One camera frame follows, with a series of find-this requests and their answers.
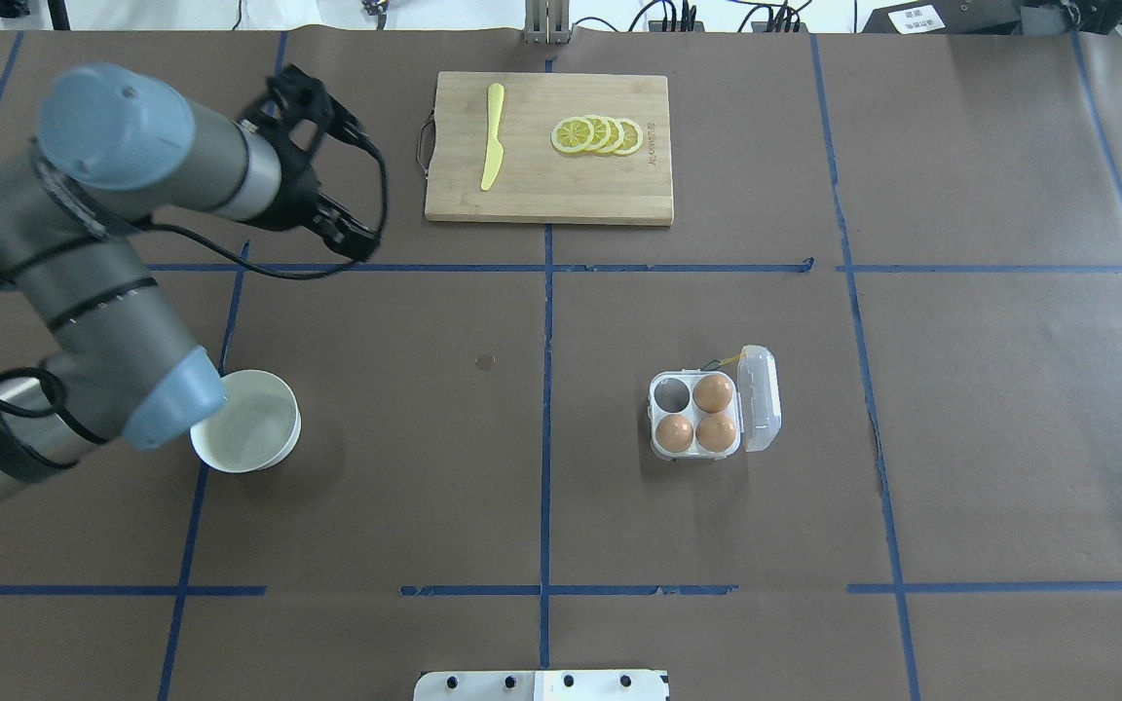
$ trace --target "metal post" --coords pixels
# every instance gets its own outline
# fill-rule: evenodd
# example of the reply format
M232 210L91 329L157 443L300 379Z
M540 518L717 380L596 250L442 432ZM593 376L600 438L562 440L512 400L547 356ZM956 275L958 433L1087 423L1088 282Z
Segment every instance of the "metal post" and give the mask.
M526 44L570 43L570 0L526 0Z

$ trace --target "plastic knife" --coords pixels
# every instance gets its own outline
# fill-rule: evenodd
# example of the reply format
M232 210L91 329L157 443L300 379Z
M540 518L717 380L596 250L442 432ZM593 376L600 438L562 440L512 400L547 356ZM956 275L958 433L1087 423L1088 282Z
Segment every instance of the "plastic knife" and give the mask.
M484 155L484 178L480 190L491 190L499 174L499 164L505 158L505 147L499 145L499 114L505 107L505 86L499 83L487 85L487 153Z

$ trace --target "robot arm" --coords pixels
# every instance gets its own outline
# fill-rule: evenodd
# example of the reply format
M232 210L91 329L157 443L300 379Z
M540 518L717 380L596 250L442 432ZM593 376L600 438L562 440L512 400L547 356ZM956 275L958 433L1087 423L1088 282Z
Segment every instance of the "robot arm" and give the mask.
M300 121L316 124L304 150ZM387 195L360 124L295 67L268 79L240 123L108 63L55 81L36 146L0 167L0 288L24 293L62 348L39 369L0 373L0 500L98 444L122 435L151 450L222 407L205 349L125 239L159 205L304 225L348 265L370 256L387 200L371 230L322 194L311 159L324 137L374 156Z

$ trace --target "brown egg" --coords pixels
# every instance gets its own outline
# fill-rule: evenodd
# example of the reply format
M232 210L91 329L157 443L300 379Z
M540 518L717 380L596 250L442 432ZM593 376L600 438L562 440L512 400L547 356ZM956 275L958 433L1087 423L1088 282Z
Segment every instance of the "brown egg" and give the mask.
M714 417L706 417L699 422L699 444L705 449L720 453L721 450L730 448L735 443L735 435L738 430L735 427L735 419L717 414Z
M729 400L735 396L735 384L725 373L715 373L696 382L696 407L709 414L716 414L729 407Z
M669 414L655 425L655 442L670 453L684 452L696 436L696 427L681 414Z

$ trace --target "egg carton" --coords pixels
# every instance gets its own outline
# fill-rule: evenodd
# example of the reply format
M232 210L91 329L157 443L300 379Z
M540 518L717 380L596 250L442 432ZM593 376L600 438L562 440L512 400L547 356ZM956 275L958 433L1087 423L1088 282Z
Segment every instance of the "egg carton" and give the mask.
M720 371L672 371L652 378L646 391L649 403L652 452L664 461L720 461L741 446L747 452L765 450L782 431L782 398L779 394L779 366L763 345L744 345L738 357L738 379L732 381L730 400L726 407L709 413L696 405L696 386L705 377L726 373ZM680 416L690 422L693 435L690 444L680 452L661 445L657 430L668 417ZM734 423L735 435L721 450L709 450L699 443L699 427L706 418L725 417Z

